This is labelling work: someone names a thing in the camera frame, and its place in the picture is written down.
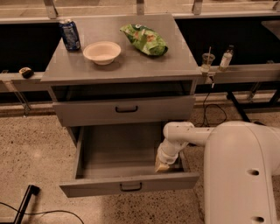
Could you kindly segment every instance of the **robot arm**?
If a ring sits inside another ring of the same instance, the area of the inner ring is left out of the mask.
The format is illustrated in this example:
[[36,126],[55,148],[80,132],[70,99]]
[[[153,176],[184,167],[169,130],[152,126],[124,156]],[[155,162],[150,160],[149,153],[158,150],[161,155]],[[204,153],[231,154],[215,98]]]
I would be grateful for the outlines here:
[[170,122],[157,150],[156,169],[167,169],[188,143],[205,146],[206,223],[277,223],[271,175],[280,174],[280,129],[247,122],[194,128]]

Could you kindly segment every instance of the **black stand leg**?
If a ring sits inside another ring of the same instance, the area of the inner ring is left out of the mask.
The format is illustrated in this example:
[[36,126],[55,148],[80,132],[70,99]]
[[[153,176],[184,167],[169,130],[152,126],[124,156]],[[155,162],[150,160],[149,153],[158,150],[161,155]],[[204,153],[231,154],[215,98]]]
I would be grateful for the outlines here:
[[233,104],[237,108],[239,114],[241,115],[243,121],[250,123],[251,122],[250,119],[247,117],[246,113],[244,112],[244,110],[242,109],[242,107],[240,106],[239,102],[236,100],[236,98],[232,92],[227,92],[227,98],[233,102]]
[[279,98],[280,98],[280,88],[274,93],[269,103],[274,105],[278,102]]
[[39,193],[40,189],[38,187],[36,187],[35,185],[29,185],[26,192],[25,192],[25,196],[21,202],[20,208],[18,209],[18,213],[17,216],[13,222],[13,224],[21,224],[22,219],[24,218],[25,215],[25,211],[26,208],[28,206],[29,200],[31,198],[31,196],[37,195]]

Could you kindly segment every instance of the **white bowl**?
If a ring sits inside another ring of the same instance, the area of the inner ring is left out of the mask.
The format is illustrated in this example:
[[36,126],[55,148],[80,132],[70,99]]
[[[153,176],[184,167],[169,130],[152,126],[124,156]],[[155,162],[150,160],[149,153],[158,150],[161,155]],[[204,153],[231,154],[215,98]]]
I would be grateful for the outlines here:
[[121,53],[121,47],[109,41],[96,42],[88,45],[83,54],[97,65],[108,65]]

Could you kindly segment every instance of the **drawer handle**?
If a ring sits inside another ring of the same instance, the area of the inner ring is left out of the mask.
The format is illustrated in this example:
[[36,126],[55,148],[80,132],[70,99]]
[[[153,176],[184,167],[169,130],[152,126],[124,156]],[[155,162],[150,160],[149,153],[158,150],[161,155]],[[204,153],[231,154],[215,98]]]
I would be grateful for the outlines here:
[[135,188],[135,189],[123,189],[123,185],[120,184],[120,189],[121,189],[121,192],[123,192],[123,193],[137,192],[137,191],[142,190],[142,183],[140,182],[140,186],[138,188]]
[[122,110],[122,109],[119,109],[118,107],[115,107],[116,113],[134,113],[137,111],[138,111],[138,106],[135,106],[135,108],[133,108],[133,109],[126,109],[126,110]]

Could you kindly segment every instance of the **open drawer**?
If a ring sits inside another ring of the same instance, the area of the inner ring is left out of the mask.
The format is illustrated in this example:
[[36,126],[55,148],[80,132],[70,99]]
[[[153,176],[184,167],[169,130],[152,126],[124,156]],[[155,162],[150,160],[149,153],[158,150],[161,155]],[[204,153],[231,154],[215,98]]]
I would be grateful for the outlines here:
[[155,173],[162,142],[161,122],[82,127],[74,180],[60,185],[67,197],[193,188],[199,174],[186,172],[181,158],[165,173]]
[[190,117],[193,95],[99,101],[55,102],[52,106],[62,126],[147,123]]

